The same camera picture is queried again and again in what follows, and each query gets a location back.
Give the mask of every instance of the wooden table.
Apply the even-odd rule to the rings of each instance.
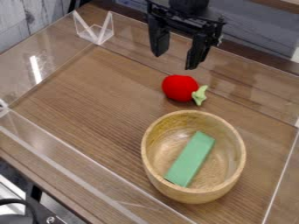
[[[107,14],[94,4],[86,5],[79,13],[91,24],[103,21]],[[114,188],[114,180],[103,176],[98,164],[199,223],[262,223],[295,140],[298,78],[219,49],[212,49],[196,70],[186,72],[183,63],[191,46],[187,38],[172,35],[171,50],[158,59],[148,48],[146,24],[118,14],[114,21],[116,36],[103,47],[76,37],[71,17],[66,17],[2,56],[2,71],[11,76],[2,73],[0,87],[6,91],[0,91],[0,98],[14,102],[14,111],[82,153],[71,153],[44,133],[20,125],[19,136],[36,151],[26,149],[24,144],[0,132],[2,158],[91,223],[132,222],[98,197],[98,190],[108,193],[110,187]],[[44,75],[55,73],[24,94],[36,84],[30,82],[34,72],[23,63],[32,54],[26,53],[43,51],[48,55],[47,63],[51,58],[51,64],[43,67]],[[11,62],[12,57],[20,66]],[[210,85],[208,100],[200,108],[192,102],[179,103],[164,97],[160,85],[172,73],[188,73]],[[23,79],[27,84],[15,85]],[[12,89],[20,91],[7,94]],[[224,118],[247,146],[247,166],[232,191],[222,199],[198,206],[176,203],[155,190],[140,160],[142,137],[151,122],[182,109],[207,111]],[[100,188],[106,179],[112,184]],[[287,183],[295,189],[295,178]],[[122,191],[119,188],[118,197],[130,198]],[[283,199],[296,201],[295,197]],[[282,223],[282,217],[290,221],[296,213],[287,202],[280,203],[279,215],[271,214],[268,223]]]

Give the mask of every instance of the green block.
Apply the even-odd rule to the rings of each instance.
[[[211,152],[214,143],[215,139],[198,131],[174,161],[164,179],[178,186],[187,187]]]

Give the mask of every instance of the wooden bowl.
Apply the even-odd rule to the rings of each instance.
[[[196,131],[215,138],[215,145],[188,187],[164,179]],[[218,116],[196,110],[174,112],[159,118],[144,133],[142,142],[144,170],[156,189],[171,199],[188,204],[210,202],[236,184],[247,152],[235,128]]]

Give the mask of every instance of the green sponge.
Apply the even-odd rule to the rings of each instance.
[[[180,156],[172,163],[164,179],[178,186],[188,186],[210,154],[214,143],[215,139],[198,131],[184,147]]]

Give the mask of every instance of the toy strawberry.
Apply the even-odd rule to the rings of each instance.
[[[200,86],[196,80],[187,75],[174,74],[163,80],[163,92],[168,98],[178,102],[195,100],[198,106],[207,99],[204,94],[208,86]]]

